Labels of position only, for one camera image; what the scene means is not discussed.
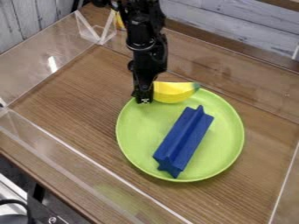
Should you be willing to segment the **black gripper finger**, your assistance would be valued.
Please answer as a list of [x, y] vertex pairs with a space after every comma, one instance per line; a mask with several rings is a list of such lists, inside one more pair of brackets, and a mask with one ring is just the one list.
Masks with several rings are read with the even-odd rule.
[[132, 96], [138, 104], [151, 103], [154, 101], [154, 84], [146, 85], [146, 88], [143, 88], [135, 80]]

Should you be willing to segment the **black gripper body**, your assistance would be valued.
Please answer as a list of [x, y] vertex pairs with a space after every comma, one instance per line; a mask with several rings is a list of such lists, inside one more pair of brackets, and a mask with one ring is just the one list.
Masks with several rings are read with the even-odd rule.
[[162, 33], [154, 35], [146, 32], [130, 32], [126, 45], [134, 53], [127, 67], [134, 75], [135, 86], [151, 87], [158, 75], [167, 70], [167, 37]]

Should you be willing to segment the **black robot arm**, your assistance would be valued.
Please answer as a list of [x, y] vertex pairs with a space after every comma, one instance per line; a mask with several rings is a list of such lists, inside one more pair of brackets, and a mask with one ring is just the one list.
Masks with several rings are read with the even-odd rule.
[[151, 103], [154, 82], [167, 70], [168, 43], [162, 33], [166, 15], [159, 0], [91, 0], [99, 8], [107, 5], [120, 14], [126, 27], [126, 46], [134, 53], [127, 64], [134, 75], [132, 96], [138, 103]]

